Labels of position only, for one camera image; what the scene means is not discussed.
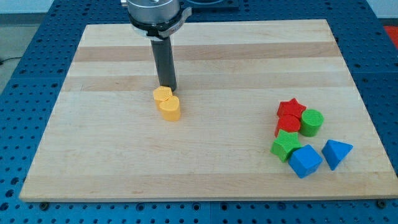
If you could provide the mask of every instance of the green cylinder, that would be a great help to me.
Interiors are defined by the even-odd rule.
[[[307,137],[315,136],[322,124],[323,116],[321,112],[314,109],[305,110],[301,115],[300,134]]]

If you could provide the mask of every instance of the black cable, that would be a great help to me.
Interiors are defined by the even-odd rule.
[[[4,62],[7,62],[8,60],[14,60],[14,59],[21,59],[22,57],[12,57],[12,58],[7,58],[4,60],[0,60],[0,65],[3,65]]]

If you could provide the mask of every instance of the red block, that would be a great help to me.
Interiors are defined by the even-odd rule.
[[[298,101],[293,98],[290,101],[280,102],[277,115],[278,117],[284,115],[293,115],[298,119],[301,119],[301,114],[307,109],[306,106],[301,105]]]
[[[282,129],[287,132],[297,132],[300,130],[300,120],[293,115],[283,115],[278,120],[278,125],[275,130],[275,137],[278,136],[279,130]]]

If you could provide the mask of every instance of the green block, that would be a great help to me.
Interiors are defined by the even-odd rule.
[[[323,124],[323,116],[321,112],[317,110],[308,109],[302,113],[300,122],[300,134],[312,137],[315,136],[321,128]]]
[[[278,137],[272,143],[271,153],[277,155],[282,162],[286,162],[292,153],[302,147],[299,142],[297,132],[288,133],[282,129],[279,130]]]

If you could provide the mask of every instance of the yellow block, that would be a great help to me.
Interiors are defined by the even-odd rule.
[[[178,121],[181,117],[180,100],[176,96],[161,102],[159,108],[166,121]]]
[[[154,99],[157,109],[160,109],[159,105],[161,102],[168,100],[172,96],[173,93],[170,87],[160,86],[156,90],[154,90]]]

